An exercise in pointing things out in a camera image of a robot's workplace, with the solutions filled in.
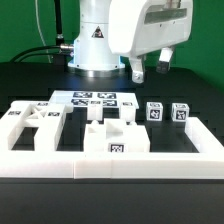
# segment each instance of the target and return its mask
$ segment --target black cable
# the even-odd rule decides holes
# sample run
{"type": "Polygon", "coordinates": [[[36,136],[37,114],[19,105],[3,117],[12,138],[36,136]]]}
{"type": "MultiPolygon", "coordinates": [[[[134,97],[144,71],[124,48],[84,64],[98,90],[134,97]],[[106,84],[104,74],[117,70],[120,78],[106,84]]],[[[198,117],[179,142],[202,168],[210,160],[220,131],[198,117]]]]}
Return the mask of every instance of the black cable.
{"type": "Polygon", "coordinates": [[[64,54],[64,53],[36,53],[36,54],[28,54],[24,57],[22,57],[18,62],[22,62],[23,60],[25,60],[26,58],[29,58],[29,57],[33,57],[33,56],[46,56],[46,55],[64,55],[64,56],[70,56],[69,54],[64,54]]]}
{"type": "Polygon", "coordinates": [[[28,54],[22,58],[20,58],[18,60],[18,62],[22,62],[23,60],[25,60],[26,58],[29,58],[29,57],[33,57],[33,56],[46,56],[46,55],[55,55],[57,53],[37,53],[37,54],[28,54]]]}
{"type": "Polygon", "coordinates": [[[46,50],[46,49],[60,49],[60,46],[43,46],[43,47],[36,47],[36,48],[31,48],[29,50],[23,51],[19,54],[17,54],[15,57],[13,57],[10,62],[15,62],[18,58],[22,57],[23,55],[26,55],[31,52],[35,51],[41,51],[41,50],[46,50]]]}
{"type": "Polygon", "coordinates": [[[60,0],[54,0],[55,5],[55,17],[56,17],[56,44],[60,45],[64,43],[64,37],[62,34],[62,21],[61,21],[61,3],[60,0]]]}

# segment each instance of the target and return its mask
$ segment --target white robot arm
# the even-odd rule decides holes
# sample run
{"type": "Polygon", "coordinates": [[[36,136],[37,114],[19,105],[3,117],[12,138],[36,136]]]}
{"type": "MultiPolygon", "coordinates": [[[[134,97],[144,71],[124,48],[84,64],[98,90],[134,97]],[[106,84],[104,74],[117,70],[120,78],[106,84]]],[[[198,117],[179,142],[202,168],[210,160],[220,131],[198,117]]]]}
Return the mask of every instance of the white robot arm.
{"type": "Polygon", "coordinates": [[[188,40],[192,0],[113,0],[108,42],[113,54],[128,57],[133,81],[144,80],[144,58],[162,49],[158,70],[169,69],[174,45],[188,40]]]}
{"type": "Polygon", "coordinates": [[[132,80],[142,83],[146,54],[162,49],[157,70],[165,73],[174,45],[189,38],[192,11],[192,0],[80,0],[80,34],[68,66],[106,76],[124,70],[124,56],[132,80]]]}

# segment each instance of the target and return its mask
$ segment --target white cube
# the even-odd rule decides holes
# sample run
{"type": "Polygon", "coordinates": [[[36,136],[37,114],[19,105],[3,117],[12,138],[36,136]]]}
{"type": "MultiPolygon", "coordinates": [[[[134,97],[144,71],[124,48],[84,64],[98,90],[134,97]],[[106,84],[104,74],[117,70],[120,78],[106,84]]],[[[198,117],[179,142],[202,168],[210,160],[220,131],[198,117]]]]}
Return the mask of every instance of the white cube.
{"type": "Polygon", "coordinates": [[[87,120],[88,121],[102,121],[103,120],[103,101],[90,100],[87,107],[87,120]]]}
{"type": "Polygon", "coordinates": [[[119,110],[120,119],[126,122],[135,121],[136,107],[132,102],[121,102],[119,110]]]}
{"type": "Polygon", "coordinates": [[[186,103],[172,103],[172,120],[185,122],[189,117],[190,108],[186,103]]]}
{"type": "Polygon", "coordinates": [[[146,118],[148,121],[162,121],[163,105],[159,102],[147,102],[146,118]]]}

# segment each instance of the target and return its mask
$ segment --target green wall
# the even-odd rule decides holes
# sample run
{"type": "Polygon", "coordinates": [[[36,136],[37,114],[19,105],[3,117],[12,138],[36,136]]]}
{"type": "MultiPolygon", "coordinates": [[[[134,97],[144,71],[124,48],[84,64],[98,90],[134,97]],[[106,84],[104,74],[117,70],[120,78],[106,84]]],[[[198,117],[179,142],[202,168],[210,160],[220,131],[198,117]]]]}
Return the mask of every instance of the green wall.
{"type": "MultiPolygon", "coordinates": [[[[79,0],[61,0],[63,33],[68,43],[79,33],[79,0]]],[[[173,67],[189,68],[224,91],[224,1],[194,0],[190,40],[176,48],[173,67]]],[[[53,0],[39,0],[40,22],[48,45],[55,44],[53,0]]],[[[35,18],[34,0],[1,0],[0,62],[29,48],[42,46],[35,18]]],[[[154,66],[159,52],[150,53],[146,64],[154,66]]],[[[46,57],[28,61],[47,62],[46,57]]]]}

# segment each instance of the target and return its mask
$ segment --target black tabletop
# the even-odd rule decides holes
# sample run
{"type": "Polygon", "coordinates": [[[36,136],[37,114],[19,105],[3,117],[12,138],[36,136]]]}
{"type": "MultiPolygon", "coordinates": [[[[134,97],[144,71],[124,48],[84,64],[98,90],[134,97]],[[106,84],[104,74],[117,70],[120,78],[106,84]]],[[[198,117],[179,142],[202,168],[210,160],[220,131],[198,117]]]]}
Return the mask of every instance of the black tabletop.
{"type": "MultiPolygon", "coordinates": [[[[184,123],[171,120],[171,104],[187,103],[224,144],[224,94],[194,72],[172,68],[167,75],[147,68],[144,84],[131,81],[130,70],[113,78],[84,78],[63,66],[0,64],[0,117],[15,100],[49,100],[54,90],[135,93],[136,121],[145,125],[153,152],[197,150],[184,134],[184,123]],[[146,120],[146,103],[161,102],[162,122],[146,120]]],[[[104,110],[118,118],[118,109],[104,110]]],[[[82,151],[86,109],[67,116],[58,150],[82,151]]],[[[32,133],[25,147],[33,150],[32,133]]],[[[19,139],[17,149],[24,148],[19,139]]],[[[0,223],[223,223],[223,181],[216,180],[70,180],[0,179],[0,223]]]]}

